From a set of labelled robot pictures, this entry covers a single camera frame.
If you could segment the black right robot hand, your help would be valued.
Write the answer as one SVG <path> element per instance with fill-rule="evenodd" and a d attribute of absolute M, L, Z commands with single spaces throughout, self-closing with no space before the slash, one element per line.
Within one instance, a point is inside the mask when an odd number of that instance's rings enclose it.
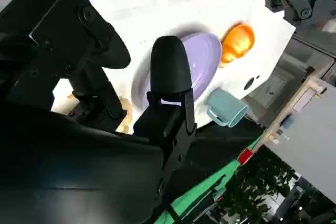
<path fill-rule="evenodd" d="M 195 139 L 191 71 L 175 36 L 150 59 L 133 134 L 104 70 L 130 54 L 89 0 L 1 11 L 1 223 L 154 223 Z"/>

